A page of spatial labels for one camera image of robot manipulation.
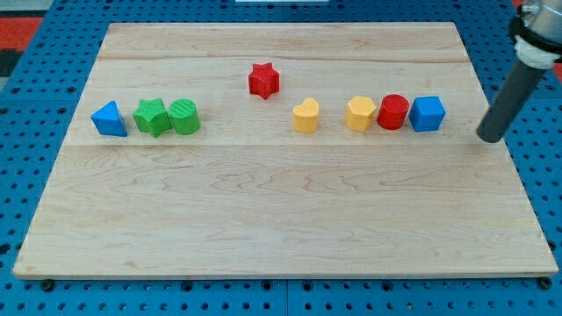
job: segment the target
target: wooden surface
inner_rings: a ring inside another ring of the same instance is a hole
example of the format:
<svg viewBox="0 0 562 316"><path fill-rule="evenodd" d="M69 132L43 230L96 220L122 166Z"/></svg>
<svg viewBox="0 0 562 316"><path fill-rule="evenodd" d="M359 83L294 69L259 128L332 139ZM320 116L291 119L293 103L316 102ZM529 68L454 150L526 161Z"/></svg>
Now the wooden surface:
<svg viewBox="0 0 562 316"><path fill-rule="evenodd" d="M273 61L281 91L248 93ZM439 131L343 122L356 95L437 94ZM139 99L195 101L154 139ZM318 131L292 108L321 105ZM89 116L115 99L129 137ZM22 278L534 277L558 270L453 24L111 25L14 273Z"/></svg>

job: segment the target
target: blue block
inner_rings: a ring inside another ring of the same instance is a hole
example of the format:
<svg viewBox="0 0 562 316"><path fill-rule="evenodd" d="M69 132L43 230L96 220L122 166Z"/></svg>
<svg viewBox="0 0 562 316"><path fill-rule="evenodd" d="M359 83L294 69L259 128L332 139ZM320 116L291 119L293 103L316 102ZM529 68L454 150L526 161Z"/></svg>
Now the blue block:
<svg viewBox="0 0 562 316"><path fill-rule="evenodd" d="M115 101L111 101L97 110L91 115L91 120L94 121L97 131L102 135L126 137L125 124L119 115Z"/></svg>
<svg viewBox="0 0 562 316"><path fill-rule="evenodd" d="M415 132L436 131L445 117L445 108L439 97L417 97L408 117Z"/></svg>

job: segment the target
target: green block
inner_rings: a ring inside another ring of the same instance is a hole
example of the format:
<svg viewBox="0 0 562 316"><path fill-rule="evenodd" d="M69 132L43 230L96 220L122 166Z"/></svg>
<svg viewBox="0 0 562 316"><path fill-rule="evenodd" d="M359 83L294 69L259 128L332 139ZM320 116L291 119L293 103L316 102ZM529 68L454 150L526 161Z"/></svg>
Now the green block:
<svg viewBox="0 0 562 316"><path fill-rule="evenodd" d="M169 119L177 133L189 135L195 133L201 124L197 115L197 108L193 101L179 99L169 106Z"/></svg>
<svg viewBox="0 0 562 316"><path fill-rule="evenodd" d="M141 100L139 108L133 113L133 119L139 131L150 133L155 138L172 128L161 98Z"/></svg>

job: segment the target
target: green cylinder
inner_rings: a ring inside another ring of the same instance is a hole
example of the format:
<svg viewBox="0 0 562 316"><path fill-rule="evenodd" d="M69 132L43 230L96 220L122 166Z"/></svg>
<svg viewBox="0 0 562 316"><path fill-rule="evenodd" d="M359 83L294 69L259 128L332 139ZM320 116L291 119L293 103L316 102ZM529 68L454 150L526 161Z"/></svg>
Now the green cylinder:
<svg viewBox="0 0 562 316"><path fill-rule="evenodd" d="M195 103L189 99L178 99L169 106L169 119L177 133L189 135L195 133L201 124Z"/></svg>

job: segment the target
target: yellow heart block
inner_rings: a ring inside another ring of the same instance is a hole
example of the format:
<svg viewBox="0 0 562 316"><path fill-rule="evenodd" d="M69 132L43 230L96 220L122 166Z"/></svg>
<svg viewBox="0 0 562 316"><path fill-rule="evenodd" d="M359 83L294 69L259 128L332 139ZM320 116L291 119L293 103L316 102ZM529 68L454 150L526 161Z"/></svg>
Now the yellow heart block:
<svg viewBox="0 0 562 316"><path fill-rule="evenodd" d="M364 132L372 126L376 110L377 106L370 97L355 96L348 102L345 124L352 131Z"/></svg>
<svg viewBox="0 0 562 316"><path fill-rule="evenodd" d="M292 128L299 133L314 133L318 128L320 106L313 98L306 98L302 104L292 108Z"/></svg>

